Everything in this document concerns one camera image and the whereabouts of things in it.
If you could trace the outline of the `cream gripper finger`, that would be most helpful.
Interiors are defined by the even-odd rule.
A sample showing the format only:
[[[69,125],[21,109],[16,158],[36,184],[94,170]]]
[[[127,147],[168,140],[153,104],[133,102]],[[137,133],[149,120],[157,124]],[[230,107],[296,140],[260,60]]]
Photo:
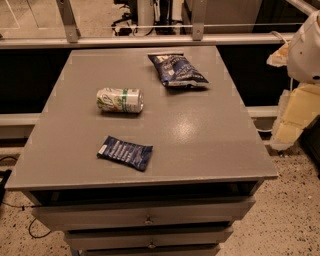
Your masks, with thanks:
[[[278,110],[270,146],[275,150],[286,150],[320,115],[320,86],[300,83],[293,91],[284,90],[279,99]]]
[[[267,64],[274,67],[282,67],[287,65],[287,55],[288,55],[289,44],[283,44],[278,50],[272,53],[268,59]]]

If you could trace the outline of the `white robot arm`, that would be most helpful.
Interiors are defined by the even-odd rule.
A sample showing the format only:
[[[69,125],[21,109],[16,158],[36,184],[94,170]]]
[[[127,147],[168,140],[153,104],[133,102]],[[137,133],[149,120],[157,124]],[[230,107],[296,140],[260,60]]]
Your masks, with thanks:
[[[282,151],[291,147],[312,121],[320,115],[320,10],[309,15],[290,41],[275,32],[284,44],[271,54],[267,64],[287,67],[288,76],[298,82],[296,89],[284,90],[279,113],[273,124],[270,146]]]

